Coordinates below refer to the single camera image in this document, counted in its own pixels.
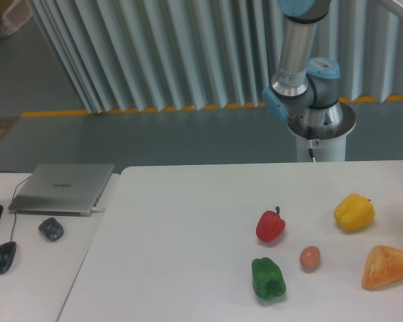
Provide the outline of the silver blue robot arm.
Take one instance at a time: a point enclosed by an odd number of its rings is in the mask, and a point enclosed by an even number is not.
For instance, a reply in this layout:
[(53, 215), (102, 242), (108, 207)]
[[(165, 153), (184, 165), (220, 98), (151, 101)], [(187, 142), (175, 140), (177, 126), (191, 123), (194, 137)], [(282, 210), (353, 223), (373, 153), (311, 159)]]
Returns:
[(263, 101), (279, 119), (403, 93), (403, 1), (278, 1), (284, 37)]

